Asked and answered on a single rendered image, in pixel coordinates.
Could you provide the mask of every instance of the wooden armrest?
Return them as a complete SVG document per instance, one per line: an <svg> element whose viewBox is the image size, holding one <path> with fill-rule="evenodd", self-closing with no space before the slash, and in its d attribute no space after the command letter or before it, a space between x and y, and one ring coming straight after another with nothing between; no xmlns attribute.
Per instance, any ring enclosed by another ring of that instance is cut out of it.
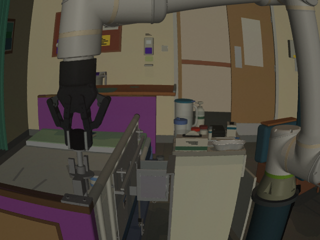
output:
<svg viewBox="0 0 320 240"><path fill-rule="evenodd" d="M265 125L267 127L270 127L270 126L275 126L275 125L280 125L280 124L291 123L294 121L297 121L297 119L294 117L286 117L286 118L280 118L277 120L262 121L261 124Z"/></svg>

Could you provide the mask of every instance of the blue pitcher lid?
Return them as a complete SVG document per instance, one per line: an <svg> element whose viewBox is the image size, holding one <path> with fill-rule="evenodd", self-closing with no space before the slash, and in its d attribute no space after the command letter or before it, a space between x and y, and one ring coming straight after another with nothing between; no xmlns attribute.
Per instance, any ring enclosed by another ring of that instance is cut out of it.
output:
<svg viewBox="0 0 320 240"><path fill-rule="evenodd" d="M188 119L182 118L182 117L177 117L174 119L174 124L176 125L186 125L188 123Z"/></svg>
<svg viewBox="0 0 320 240"><path fill-rule="evenodd" d="M174 100L176 103L181 103L181 104L191 104L194 103L195 101L192 99L187 99L187 98L179 98Z"/></svg>

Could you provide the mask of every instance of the dark floor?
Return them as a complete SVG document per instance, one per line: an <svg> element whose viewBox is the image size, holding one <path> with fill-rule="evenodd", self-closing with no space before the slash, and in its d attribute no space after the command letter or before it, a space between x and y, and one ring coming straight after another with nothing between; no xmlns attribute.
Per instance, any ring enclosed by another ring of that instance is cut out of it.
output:
<svg viewBox="0 0 320 240"><path fill-rule="evenodd" d="M30 137L31 136L28 136L18 145L1 155L0 165L23 148L23 146L26 145L26 140ZM244 147L247 154L245 166L256 175L258 165L257 162L255 162L256 143L247 142ZM157 143L156 154L153 155L153 158L155 159L157 155L164 155L164 160L168 160L168 156L172 154L172 151L172 143ZM243 237L244 240L247 236L253 209L254 203L252 203L251 206ZM144 234L141 240L166 240L168 238L168 224L169 201L157 203L151 201L146 220L144 221ZM239 239L231 232L229 239L225 240ZM320 240L320 193L316 192L316 188L312 188L298 197L287 223L283 240Z"/></svg>

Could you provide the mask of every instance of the yellow paper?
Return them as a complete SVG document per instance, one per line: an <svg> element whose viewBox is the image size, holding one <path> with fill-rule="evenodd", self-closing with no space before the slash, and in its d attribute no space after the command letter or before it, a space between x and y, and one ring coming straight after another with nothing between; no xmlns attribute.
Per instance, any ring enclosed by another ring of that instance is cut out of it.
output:
<svg viewBox="0 0 320 240"><path fill-rule="evenodd" d="M101 46L110 46L110 35L102 35Z"/></svg>

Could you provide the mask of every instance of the soap dispenser bottle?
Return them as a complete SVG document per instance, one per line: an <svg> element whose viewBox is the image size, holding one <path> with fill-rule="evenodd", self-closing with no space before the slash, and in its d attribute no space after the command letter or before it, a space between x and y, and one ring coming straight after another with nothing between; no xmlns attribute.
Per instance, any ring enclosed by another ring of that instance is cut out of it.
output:
<svg viewBox="0 0 320 240"><path fill-rule="evenodd" d="M196 104L199 104L198 108L198 121L196 123L196 127L199 127L200 125L205 125L205 110L201 106L201 104L204 104L203 101L197 101Z"/></svg>

